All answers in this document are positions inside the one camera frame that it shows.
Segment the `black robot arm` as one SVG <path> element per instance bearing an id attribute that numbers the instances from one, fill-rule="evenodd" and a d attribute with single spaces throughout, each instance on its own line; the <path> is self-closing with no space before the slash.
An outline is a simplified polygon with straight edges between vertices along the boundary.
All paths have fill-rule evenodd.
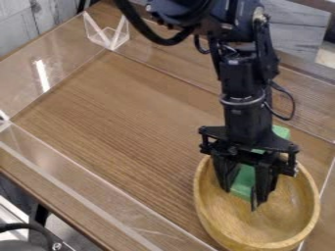
<path id="1" fill-rule="evenodd" d="M 298 145 L 274 131 L 273 91 L 279 58 L 270 17 L 261 0 L 147 0 L 147 11 L 166 25 L 194 27 L 209 39 L 222 82 L 225 124 L 205 125 L 201 152 L 210 155 L 221 187 L 231 191 L 241 167 L 254 168 L 253 208 L 269 200 L 281 175 L 297 174 Z"/>

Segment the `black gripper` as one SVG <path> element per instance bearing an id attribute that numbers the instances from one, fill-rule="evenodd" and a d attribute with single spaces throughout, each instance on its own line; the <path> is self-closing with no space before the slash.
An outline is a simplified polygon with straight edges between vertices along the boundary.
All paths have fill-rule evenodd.
<path id="1" fill-rule="evenodd" d="M 273 130 L 273 111 L 265 97 L 253 99 L 221 98 L 225 107 L 225 125 L 205 125 L 201 152 L 214 161 L 215 174 L 221 187 L 230 192 L 239 174 L 239 164 L 255 170 L 251 186 L 251 211 L 269 200 L 277 189 L 279 175 L 297 174 L 298 145 L 278 136 Z"/>

